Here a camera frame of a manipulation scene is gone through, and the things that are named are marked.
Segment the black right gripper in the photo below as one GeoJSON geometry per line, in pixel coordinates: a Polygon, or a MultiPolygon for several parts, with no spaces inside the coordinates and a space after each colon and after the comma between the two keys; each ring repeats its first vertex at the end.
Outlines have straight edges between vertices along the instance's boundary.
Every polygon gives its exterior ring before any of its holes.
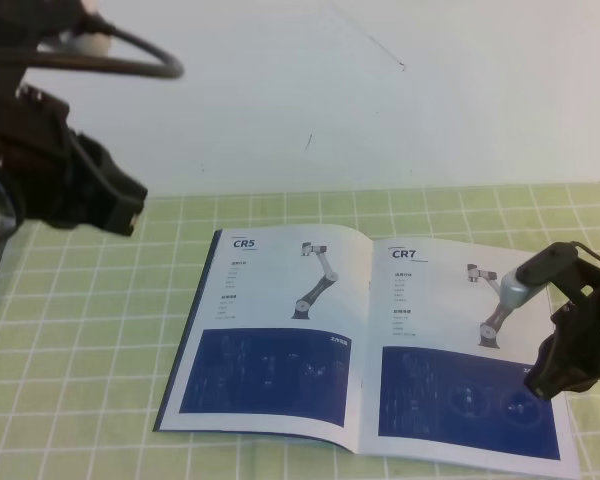
{"type": "Polygon", "coordinates": [[[568,301],[551,315],[554,332],[524,378],[541,400],[585,392],[600,381],[600,268],[577,258],[552,283],[568,301]]]}

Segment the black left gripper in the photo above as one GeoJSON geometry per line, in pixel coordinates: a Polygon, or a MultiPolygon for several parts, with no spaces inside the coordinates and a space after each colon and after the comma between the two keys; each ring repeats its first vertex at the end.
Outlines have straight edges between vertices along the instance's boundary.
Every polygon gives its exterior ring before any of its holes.
{"type": "Polygon", "coordinates": [[[0,179],[27,219],[131,236],[148,190],[71,129],[68,114],[66,102],[28,85],[0,93],[0,179]]]}

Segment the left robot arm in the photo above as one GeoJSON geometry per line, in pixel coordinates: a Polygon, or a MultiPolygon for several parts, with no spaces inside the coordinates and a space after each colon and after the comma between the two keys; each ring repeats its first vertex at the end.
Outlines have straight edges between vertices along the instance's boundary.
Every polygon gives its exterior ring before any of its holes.
{"type": "Polygon", "coordinates": [[[0,242],[27,220],[129,237],[146,188],[70,128],[69,106],[23,77],[45,40],[79,25],[78,1],[0,1],[0,242]]]}

